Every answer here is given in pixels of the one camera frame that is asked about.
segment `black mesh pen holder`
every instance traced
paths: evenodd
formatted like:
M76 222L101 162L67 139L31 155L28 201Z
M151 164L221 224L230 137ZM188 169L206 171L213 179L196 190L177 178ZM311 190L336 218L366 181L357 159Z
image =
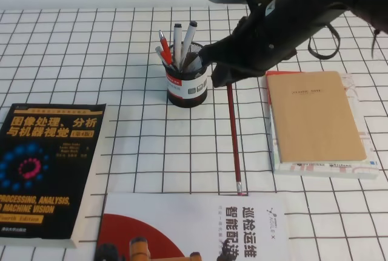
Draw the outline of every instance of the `black mesh pen holder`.
M200 44L192 42L182 64L182 72L163 64L167 78L167 98L172 104L191 108L200 105L207 97L207 67L202 67L194 72L185 72L185 68L198 56L203 48ZM173 45L170 51L174 57Z

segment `table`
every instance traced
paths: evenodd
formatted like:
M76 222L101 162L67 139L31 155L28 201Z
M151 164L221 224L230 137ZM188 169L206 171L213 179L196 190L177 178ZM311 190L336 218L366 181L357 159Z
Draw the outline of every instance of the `table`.
M0 248L0 261L92 260L107 192L233 194L235 176L226 89L209 86L204 104L180 109L166 98L166 79L154 49L158 30L198 22L195 41L227 36L248 14L245 6L73 10L0 10L0 123L12 103L107 103L104 150L94 175L89 227L78 249ZM376 180L273 175L269 157L266 82L233 85L243 188L284 200L292 260L388 258L388 36L351 13L333 22L341 50L329 61L307 51L277 70L353 73L376 155ZM313 47L328 54L327 29Z

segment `black book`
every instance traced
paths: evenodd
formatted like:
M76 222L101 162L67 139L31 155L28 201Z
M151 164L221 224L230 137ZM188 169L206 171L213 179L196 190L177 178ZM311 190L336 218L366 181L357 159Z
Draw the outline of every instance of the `black book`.
M104 111L12 105L0 130L0 245L76 246Z

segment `marker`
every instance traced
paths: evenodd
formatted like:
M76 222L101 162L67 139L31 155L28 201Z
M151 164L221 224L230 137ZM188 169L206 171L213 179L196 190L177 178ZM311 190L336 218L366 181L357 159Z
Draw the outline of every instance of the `marker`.
M196 21L190 21L189 28L187 29L186 36L184 37L184 41L183 41L180 69L182 69L182 65L186 59L187 52L189 51L190 45L192 44L196 26L197 26Z
M200 56L197 56L188 66L185 66L185 73L198 71L202 68L202 60Z
M174 63L181 70L182 24L174 25Z

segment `book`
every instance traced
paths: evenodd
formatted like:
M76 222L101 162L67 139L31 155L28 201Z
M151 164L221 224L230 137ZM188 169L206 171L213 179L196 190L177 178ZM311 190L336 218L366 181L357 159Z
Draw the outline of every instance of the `book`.
M266 78L272 75L282 75L285 71L268 71ZM269 117L270 117L270 136L271 136L271 155L274 173L286 175L309 175L320 177L341 177L341 178L364 178L374 179L378 176L380 166L374 154L372 139L367 130L364 117L360 112L358 95L352 74L340 74L341 81L346 91L346 96L352 110L353 117L357 126L358 134L363 143L367 154L367 160L357 163L298 163L298 162L281 162L279 156L278 141L276 138L275 122L273 120L272 102L270 92L268 91Z
M95 261L129 261L130 242L138 237L148 241L151 259L199 252L203 260L217 260L228 239L225 247L237 260L290 260L277 195L109 193Z
M1 245L76 246L104 111L12 105L0 130Z
M267 80L282 162L366 159L338 72Z

